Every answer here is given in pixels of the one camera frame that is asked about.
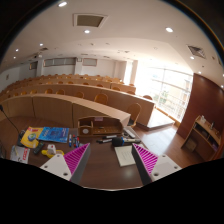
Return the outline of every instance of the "air vent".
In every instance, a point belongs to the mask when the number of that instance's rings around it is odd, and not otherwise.
[[[194,47],[194,46],[188,46],[188,48],[190,49],[193,55],[204,58],[204,59],[206,58],[202,48]]]
[[[74,26],[102,27],[107,16],[96,14],[74,14]]]
[[[48,48],[44,47],[44,48],[41,48],[40,51],[47,51]]]

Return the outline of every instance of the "wooden desk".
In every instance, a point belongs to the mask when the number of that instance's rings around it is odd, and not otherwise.
[[[59,124],[56,122],[36,118],[14,117],[11,120],[19,130],[23,130],[27,126],[62,127],[58,126]],[[15,144],[18,134],[8,120],[1,121],[0,126],[4,127],[4,129],[0,129],[0,138],[4,148],[7,150],[7,159],[9,159],[11,148]],[[77,134],[77,129],[70,129],[69,133]],[[90,156],[80,181],[80,186],[91,189],[113,190],[142,187],[143,184],[136,164],[120,167],[116,152],[111,143],[98,144],[96,143],[97,139],[101,139],[101,137],[80,137],[80,142],[83,144],[90,143],[91,148]],[[55,142],[53,144],[55,144],[56,149],[61,149],[64,153],[72,150],[68,143]],[[29,164],[40,167],[48,160],[49,158],[41,153],[34,155],[31,149],[28,159]]]

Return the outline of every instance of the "box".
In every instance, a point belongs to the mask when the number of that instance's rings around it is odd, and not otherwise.
[[[185,144],[185,147],[189,149],[191,152],[195,150],[196,146],[197,143],[192,138],[189,138]]]
[[[79,136],[104,136],[108,134],[122,134],[123,125],[113,117],[84,117],[78,120]]]

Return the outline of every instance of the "window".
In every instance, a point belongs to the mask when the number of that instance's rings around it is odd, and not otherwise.
[[[59,65],[75,65],[76,58],[53,58],[44,60],[44,67]]]
[[[37,61],[30,63],[30,70],[31,69],[37,69]]]
[[[83,58],[82,65],[83,66],[96,66],[97,65],[97,59]]]
[[[139,66],[135,85],[137,95],[149,95],[157,107],[182,121],[187,108],[193,76],[177,71]]]

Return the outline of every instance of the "desk row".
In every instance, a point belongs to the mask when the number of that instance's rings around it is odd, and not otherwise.
[[[122,91],[122,92],[128,92],[131,91],[135,94],[136,87],[134,86],[128,86],[118,83],[111,83],[111,82],[105,82],[105,81],[97,81],[97,80],[83,80],[83,79],[74,79],[74,80],[68,80],[65,78],[62,79],[40,79],[40,80],[29,80],[26,82],[22,82],[19,84],[15,84],[12,86],[9,86],[7,90],[13,90],[18,89],[20,87],[26,87],[26,86],[32,86],[32,85],[41,85],[41,84],[82,84],[82,85],[91,85],[91,86],[98,86],[103,87],[107,89],[113,89]]]
[[[36,117],[55,121],[69,128],[78,127],[78,119],[88,116],[110,116],[127,126],[130,114],[88,100],[56,94],[36,94],[9,98],[2,103],[8,117]],[[6,119],[0,113],[0,121]]]
[[[65,95],[76,96],[77,92],[82,92],[84,94],[84,99],[94,101],[97,94],[103,93],[108,97],[107,105],[121,110],[127,111],[129,105],[138,103],[141,106],[141,112],[139,114],[137,122],[147,126],[151,118],[151,114],[154,108],[154,101],[136,96],[130,95],[128,93],[115,91],[107,88],[100,88],[95,86],[85,86],[85,85],[76,85],[76,84],[49,84],[49,85],[36,85],[36,86],[27,86],[20,88],[20,92],[26,91],[30,93],[32,90],[36,90],[37,93],[45,93],[47,89],[52,89],[53,93],[56,93],[59,90],[63,90]],[[13,90],[10,92],[11,95],[18,93],[19,91]],[[7,99],[7,94],[3,95],[0,98],[0,102]]]

